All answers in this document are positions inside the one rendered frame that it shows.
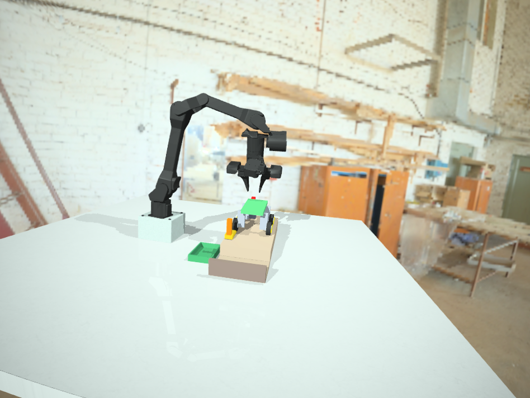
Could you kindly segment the green wheeled trolley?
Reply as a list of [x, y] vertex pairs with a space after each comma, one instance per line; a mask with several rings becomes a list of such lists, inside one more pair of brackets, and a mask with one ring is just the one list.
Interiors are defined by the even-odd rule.
[[271, 235], [274, 224], [274, 214], [270, 214], [271, 207], [267, 206], [268, 201], [247, 199], [246, 203], [242, 204], [242, 209], [238, 210], [237, 217], [233, 218], [232, 230], [238, 231], [238, 227], [245, 227], [245, 220], [249, 219], [249, 215], [258, 215], [260, 217], [260, 230], [265, 230], [266, 235]]

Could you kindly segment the tan sloped ramp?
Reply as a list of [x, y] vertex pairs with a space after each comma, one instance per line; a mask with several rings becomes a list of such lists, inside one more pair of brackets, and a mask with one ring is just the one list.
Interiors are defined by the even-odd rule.
[[209, 258], [209, 275], [266, 283], [278, 218], [275, 217], [271, 235], [260, 230], [260, 217], [249, 215], [245, 227], [238, 227], [232, 240], [223, 239], [218, 259]]

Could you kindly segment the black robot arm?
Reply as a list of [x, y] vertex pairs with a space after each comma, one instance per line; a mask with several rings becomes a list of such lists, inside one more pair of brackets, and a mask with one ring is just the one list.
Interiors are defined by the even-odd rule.
[[[181, 177], [177, 176], [177, 167], [184, 131], [191, 116], [205, 107], [232, 116], [251, 128], [265, 133], [258, 134], [257, 131], [249, 131], [247, 128], [242, 132], [241, 137], [247, 137], [248, 151], [264, 151], [264, 138], [267, 138], [266, 148], [269, 148], [270, 151], [286, 151], [287, 131], [270, 131], [266, 125], [265, 116], [260, 111], [240, 108], [206, 93], [200, 93], [184, 101], [176, 101], [170, 109], [171, 131], [164, 168], [157, 180], [155, 189], [148, 194], [151, 201], [151, 214], [148, 216], [160, 219], [173, 216], [171, 199], [169, 198], [179, 188], [181, 180]], [[259, 175], [264, 175], [266, 170], [263, 157], [259, 157], [259, 159], [249, 158], [244, 166], [244, 175], [258, 178]]]

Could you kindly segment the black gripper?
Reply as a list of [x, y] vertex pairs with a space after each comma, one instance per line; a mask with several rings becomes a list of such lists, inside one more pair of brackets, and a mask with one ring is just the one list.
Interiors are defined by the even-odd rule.
[[[247, 161], [249, 158], [256, 158], [259, 159], [259, 157], [264, 156], [264, 151], [260, 152], [253, 152], [247, 150]], [[247, 192], [249, 191], [249, 177], [244, 175], [244, 165], [241, 165], [241, 162], [237, 161], [230, 161], [229, 164], [226, 166], [226, 172], [229, 174], [235, 174], [237, 173], [238, 177], [241, 177], [244, 181], [245, 187], [247, 189]], [[259, 185], [259, 193], [261, 192], [262, 186], [264, 182], [271, 178], [281, 178], [282, 175], [282, 166], [281, 165], [271, 165], [270, 168], [267, 167], [267, 170], [264, 175], [261, 176], [261, 182]]]

